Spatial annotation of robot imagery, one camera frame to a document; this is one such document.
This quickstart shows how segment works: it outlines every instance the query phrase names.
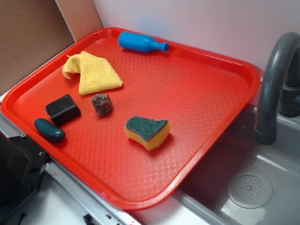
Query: black block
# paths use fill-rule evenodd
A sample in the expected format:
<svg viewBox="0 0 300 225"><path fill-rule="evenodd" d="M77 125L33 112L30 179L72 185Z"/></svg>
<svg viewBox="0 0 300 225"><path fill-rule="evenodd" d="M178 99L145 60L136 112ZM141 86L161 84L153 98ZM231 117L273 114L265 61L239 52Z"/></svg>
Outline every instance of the black block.
<svg viewBox="0 0 300 225"><path fill-rule="evenodd" d="M60 126L81 114L78 106L69 94L48 104L46 111L56 126Z"/></svg>

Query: tray rim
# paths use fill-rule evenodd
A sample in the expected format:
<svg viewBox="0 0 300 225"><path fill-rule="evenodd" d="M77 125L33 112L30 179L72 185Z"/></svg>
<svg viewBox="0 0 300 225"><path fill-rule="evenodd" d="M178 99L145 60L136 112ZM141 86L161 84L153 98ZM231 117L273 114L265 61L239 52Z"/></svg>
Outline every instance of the tray rim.
<svg viewBox="0 0 300 225"><path fill-rule="evenodd" d="M37 143L42 142L45 149L52 149L53 145L50 142L45 141L41 136L38 136L34 132L31 132L32 128L27 126L26 123L21 118L19 118L17 115L13 113L14 104L13 103L10 104L10 103L15 102L17 98L19 98L23 93L25 93L27 90L33 87L34 85L32 84L36 84L40 82L41 80L46 78L49 74L51 74L54 70L56 70L58 67L62 66L66 62L67 55L77 54L83 51L86 47L88 47L90 44L94 43L95 41L98 41L102 38L112 38L113 36L116 35L116 33L120 33L123 31L134 32L134 31L115 28L115 27L100 29L90 33L89 35L82 38L77 43L73 44L66 50L62 51L60 54L58 54L48 63L44 64L42 67L37 69L35 72L33 72L23 81L18 83L14 88L11 89L11 91L8 92L8 94L4 97L1 104L1 109L3 114L7 116L27 135L29 135L31 138L36 140ZM191 56L196 55L198 59L220 60L223 63L221 69L236 74L246 69L249 72L249 74L251 74L249 75L249 77L252 78L252 80L247 80L248 87L249 87L248 92L246 93L246 95L243 96L241 101L232 109L231 113L229 113L226 116L226 118L228 117L232 118L231 122L237 117L240 111L246 106L246 104L249 102L251 97L257 92L260 86L259 72L252 64L248 62L231 58L228 56L224 56L218 53L209 52L206 50L164 40L161 38L157 38L157 37L154 38L158 41L168 42L170 45L169 51L173 55L177 55L183 58L191 58ZM76 171L77 173L75 174L75 176L77 176L80 180L86 183L91 189L95 190L99 195L104 197L110 203L124 210L141 210L141 209L154 206L159 202L161 202L162 200L164 200L165 198L169 197L176 190L179 184L184 180L184 178L190 173L190 171L196 166L196 164L201 160L201 158L203 158L204 155L209 151L209 147L213 145L213 143L217 140L216 137L220 137L221 134L226 130L226 128L231 124L231 122L229 123L226 120L223 120L219 124L217 131L215 130L212 133L212 135L203 143L201 150L198 150L194 154L194 156L186 163L186 165L180 170L180 172L174 177L174 179L163 189L163 191L160 192L158 195L155 195L149 199L142 200L142 201L128 200L123 196L121 196L120 194L118 194L116 191L114 191L113 188L108 186L103 181L95 181L94 180L95 176L93 176L91 172L88 173L86 171L82 171L83 166L74 163L76 161L72 160L71 158L68 158L67 154L61 154L60 160L58 160L56 157L54 158L58 160L64 167L70 170L72 173Z"/></svg>

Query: white wall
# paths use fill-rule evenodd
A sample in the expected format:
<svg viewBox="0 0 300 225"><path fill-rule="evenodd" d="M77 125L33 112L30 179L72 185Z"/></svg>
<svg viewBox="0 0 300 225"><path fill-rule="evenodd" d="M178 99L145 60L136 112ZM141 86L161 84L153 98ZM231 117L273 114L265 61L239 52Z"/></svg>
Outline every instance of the white wall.
<svg viewBox="0 0 300 225"><path fill-rule="evenodd" d="M276 41L300 34L300 0L94 0L104 27L121 27L231 56L263 74Z"/></svg>

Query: yellow sponge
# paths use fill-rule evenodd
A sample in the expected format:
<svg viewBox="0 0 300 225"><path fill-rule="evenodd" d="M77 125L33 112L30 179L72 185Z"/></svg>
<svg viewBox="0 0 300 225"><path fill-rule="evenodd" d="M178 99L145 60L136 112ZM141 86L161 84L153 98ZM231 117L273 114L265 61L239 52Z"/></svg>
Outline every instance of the yellow sponge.
<svg viewBox="0 0 300 225"><path fill-rule="evenodd" d="M150 120L134 116L125 125L128 138L140 143L148 151L158 148L171 130L169 120Z"/></svg>
<svg viewBox="0 0 300 225"><path fill-rule="evenodd" d="M69 57L62 73L67 79L71 79L68 73L80 73L79 93L82 95L119 88L123 84L106 59L85 51Z"/></svg>

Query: bottle neck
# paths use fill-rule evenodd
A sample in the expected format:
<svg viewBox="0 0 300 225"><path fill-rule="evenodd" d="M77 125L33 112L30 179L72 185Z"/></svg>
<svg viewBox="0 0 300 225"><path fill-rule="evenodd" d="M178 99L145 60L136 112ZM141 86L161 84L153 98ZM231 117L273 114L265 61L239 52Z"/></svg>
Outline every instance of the bottle neck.
<svg viewBox="0 0 300 225"><path fill-rule="evenodd" d="M169 44L166 42L164 43L153 42L153 47L155 49L160 49L163 52L167 52L169 50Z"/></svg>

